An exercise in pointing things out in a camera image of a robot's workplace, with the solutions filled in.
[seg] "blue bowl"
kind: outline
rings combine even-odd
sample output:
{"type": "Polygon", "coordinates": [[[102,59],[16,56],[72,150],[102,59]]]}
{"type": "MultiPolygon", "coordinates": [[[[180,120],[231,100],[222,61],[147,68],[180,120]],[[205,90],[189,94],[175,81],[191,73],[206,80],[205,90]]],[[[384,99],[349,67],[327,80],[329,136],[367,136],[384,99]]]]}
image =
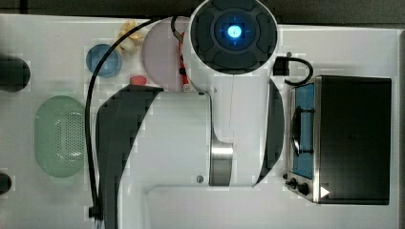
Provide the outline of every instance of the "blue bowl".
{"type": "MultiPolygon", "coordinates": [[[[86,56],[86,64],[87,68],[90,72],[94,73],[97,67],[98,62],[102,58],[102,56],[110,49],[110,45],[101,44],[92,47],[89,52],[87,52],[86,56]]],[[[113,50],[110,56],[108,56],[107,60],[102,65],[100,71],[98,72],[98,76],[102,77],[111,77],[116,75],[119,70],[121,69],[122,60],[121,56],[117,52],[117,50],[113,50]]]]}

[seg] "black cable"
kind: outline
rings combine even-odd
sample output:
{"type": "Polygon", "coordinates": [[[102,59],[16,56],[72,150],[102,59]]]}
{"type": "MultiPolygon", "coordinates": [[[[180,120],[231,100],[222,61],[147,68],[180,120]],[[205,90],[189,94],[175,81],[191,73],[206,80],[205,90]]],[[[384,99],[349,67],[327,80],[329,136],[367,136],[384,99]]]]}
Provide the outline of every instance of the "black cable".
{"type": "Polygon", "coordinates": [[[300,85],[303,85],[303,84],[307,83],[307,82],[310,80],[310,78],[313,76],[313,67],[312,67],[312,65],[311,65],[307,60],[305,60],[305,59],[296,58],[296,57],[289,57],[289,56],[281,56],[281,57],[277,57],[277,58],[276,58],[276,61],[287,61],[287,62],[289,62],[289,61],[295,61],[295,62],[299,62],[299,63],[305,64],[305,65],[308,66],[308,68],[309,68],[309,74],[307,75],[307,77],[306,77],[304,80],[302,80],[302,81],[300,81],[300,82],[291,82],[291,81],[286,80],[286,79],[284,80],[284,82],[285,82],[286,84],[290,85],[290,86],[300,86],[300,85]]]}
{"type": "Polygon", "coordinates": [[[98,72],[100,71],[102,65],[104,62],[107,60],[108,56],[113,52],[113,50],[123,41],[125,38],[130,36],[132,33],[154,23],[159,21],[159,18],[154,18],[151,19],[147,22],[144,22],[130,31],[126,32],[123,34],[111,47],[108,49],[108,51],[102,56],[100,61],[98,62],[95,71],[93,72],[92,78],[90,80],[89,84],[89,89],[87,91],[87,99],[86,99],[86,110],[85,110],[85,119],[84,119],[84,125],[85,125],[85,136],[86,136],[86,148],[87,148],[87,160],[89,163],[89,176],[90,176],[90,185],[92,189],[92,199],[93,199],[93,207],[90,208],[90,218],[95,217],[97,219],[102,219],[102,206],[100,202],[100,198],[97,195],[97,190],[96,190],[96,172],[95,172],[95,165],[94,165],[94,159],[93,159],[93,149],[92,149],[92,137],[91,137],[91,130],[90,130],[90,107],[92,104],[92,95],[93,95],[93,88],[95,87],[96,83],[96,77],[98,75],[98,72]]]}
{"type": "Polygon", "coordinates": [[[181,34],[176,30],[176,25],[175,25],[175,23],[176,23],[176,20],[177,20],[177,18],[178,18],[178,16],[173,16],[172,17],[172,20],[171,20],[171,22],[170,22],[170,28],[172,29],[172,33],[173,33],[173,35],[180,41],[180,42],[182,42],[182,36],[181,36],[181,34]]]}

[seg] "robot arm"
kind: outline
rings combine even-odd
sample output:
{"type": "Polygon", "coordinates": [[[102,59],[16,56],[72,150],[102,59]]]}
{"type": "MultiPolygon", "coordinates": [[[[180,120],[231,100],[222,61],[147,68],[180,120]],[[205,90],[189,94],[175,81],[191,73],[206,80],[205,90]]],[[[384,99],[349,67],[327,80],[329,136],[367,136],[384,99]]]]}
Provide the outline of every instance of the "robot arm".
{"type": "Polygon", "coordinates": [[[260,180],[277,36],[273,16],[259,1],[205,1],[191,16],[182,48],[199,92],[146,89],[142,100],[128,86],[100,108],[105,228],[150,228],[146,195],[158,186],[253,186],[260,180]]]}

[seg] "toaster oven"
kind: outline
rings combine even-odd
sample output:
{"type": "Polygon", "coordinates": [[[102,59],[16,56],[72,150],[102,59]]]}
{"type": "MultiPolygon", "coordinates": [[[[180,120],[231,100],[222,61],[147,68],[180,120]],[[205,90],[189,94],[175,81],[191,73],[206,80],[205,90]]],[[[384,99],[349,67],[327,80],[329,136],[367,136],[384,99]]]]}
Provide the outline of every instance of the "toaster oven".
{"type": "Polygon", "coordinates": [[[390,78],[325,76],[291,89],[290,191],[321,204],[386,205],[390,78]]]}

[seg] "blue light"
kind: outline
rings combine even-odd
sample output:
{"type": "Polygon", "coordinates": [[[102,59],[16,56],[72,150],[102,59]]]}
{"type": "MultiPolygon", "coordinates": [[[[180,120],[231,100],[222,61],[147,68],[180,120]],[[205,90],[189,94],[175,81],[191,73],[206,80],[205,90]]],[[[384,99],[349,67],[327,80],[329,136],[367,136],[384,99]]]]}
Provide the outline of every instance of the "blue light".
{"type": "Polygon", "coordinates": [[[231,26],[228,29],[228,35],[232,38],[238,38],[242,35],[242,29],[239,26],[231,26]]]}

